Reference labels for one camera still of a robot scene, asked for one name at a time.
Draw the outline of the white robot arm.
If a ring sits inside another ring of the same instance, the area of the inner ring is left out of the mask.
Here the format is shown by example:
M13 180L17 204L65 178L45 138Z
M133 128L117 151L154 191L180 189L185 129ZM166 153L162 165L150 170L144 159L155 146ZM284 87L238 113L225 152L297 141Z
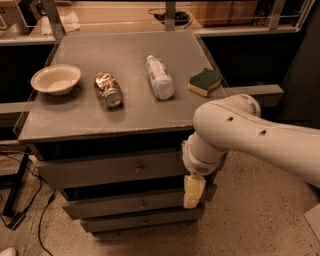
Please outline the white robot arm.
M183 206L197 206L204 177L213 173L230 150L244 152L320 187L320 131L274 123L260 117L258 102L246 94L213 100L198 107L194 133L182 143Z

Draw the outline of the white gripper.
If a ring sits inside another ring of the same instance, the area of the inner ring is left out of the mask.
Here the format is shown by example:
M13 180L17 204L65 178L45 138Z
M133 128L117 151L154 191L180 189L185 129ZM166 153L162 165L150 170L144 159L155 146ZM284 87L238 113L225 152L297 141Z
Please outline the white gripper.
M184 178L184 208L193 209L197 206L206 185L203 176L213 173L227 152L225 148L210 145L196 132L182 142L183 164L192 174Z

